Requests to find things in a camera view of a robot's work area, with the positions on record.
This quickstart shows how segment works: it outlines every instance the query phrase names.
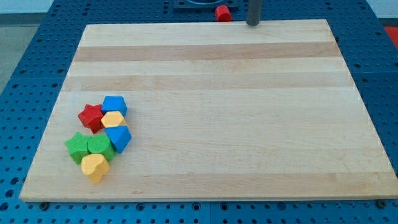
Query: blue table surface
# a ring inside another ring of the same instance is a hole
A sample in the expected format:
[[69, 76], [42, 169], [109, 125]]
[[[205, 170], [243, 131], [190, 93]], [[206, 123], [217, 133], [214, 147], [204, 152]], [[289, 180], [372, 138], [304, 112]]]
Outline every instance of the blue table surface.
[[[248, 0], [231, 1], [239, 1], [233, 20], [244, 21]], [[173, 3], [54, 1], [0, 96], [0, 223], [398, 223], [398, 200], [50, 203], [46, 210], [19, 200], [85, 26], [215, 20], [210, 9], [174, 11]], [[261, 18], [327, 19], [398, 172], [397, 50], [367, 2], [264, 1]]]

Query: wooden board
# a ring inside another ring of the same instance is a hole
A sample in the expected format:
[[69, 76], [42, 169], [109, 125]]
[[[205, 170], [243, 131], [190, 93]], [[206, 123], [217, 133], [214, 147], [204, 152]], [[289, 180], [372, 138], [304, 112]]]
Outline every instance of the wooden board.
[[[134, 141], [97, 185], [68, 157], [86, 103]], [[89, 25], [26, 202], [394, 198], [398, 179], [325, 20]]]

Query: red object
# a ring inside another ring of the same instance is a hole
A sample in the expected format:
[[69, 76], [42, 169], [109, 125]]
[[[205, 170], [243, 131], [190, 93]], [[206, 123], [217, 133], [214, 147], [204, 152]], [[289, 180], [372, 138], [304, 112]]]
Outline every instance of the red object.
[[104, 116], [101, 112], [102, 105], [86, 105], [85, 109], [78, 115], [84, 127], [90, 128], [93, 134], [104, 128], [101, 118]]
[[221, 5], [216, 8], [216, 18], [218, 22], [230, 22], [232, 21], [231, 13], [228, 6]]
[[398, 49], [398, 27], [385, 27], [388, 35], [390, 36], [392, 42]]

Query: yellow block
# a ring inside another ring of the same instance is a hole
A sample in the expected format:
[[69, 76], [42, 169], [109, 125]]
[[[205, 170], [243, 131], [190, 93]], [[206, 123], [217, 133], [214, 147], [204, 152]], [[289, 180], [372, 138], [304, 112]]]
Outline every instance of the yellow block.
[[127, 125], [126, 120], [120, 111], [107, 112], [101, 119], [105, 128]]
[[81, 170], [91, 183], [97, 184], [109, 171], [109, 164], [101, 154], [90, 154], [81, 160]]

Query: blue block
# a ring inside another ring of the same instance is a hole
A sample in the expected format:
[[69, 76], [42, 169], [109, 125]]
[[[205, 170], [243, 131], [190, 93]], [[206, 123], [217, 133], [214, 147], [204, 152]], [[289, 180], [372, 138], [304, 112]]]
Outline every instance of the blue block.
[[114, 148], [120, 154], [126, 148], [131, 139], [131, 134], [127, 126], [117, 126], [105, 128], [105, 133], [110, 138]]
[[101, 111], [103, 114], [109, 111], [120, 111], [120, 113], [125, 116], [127, 113], [127, 106], [123, 96], [105, 96]]

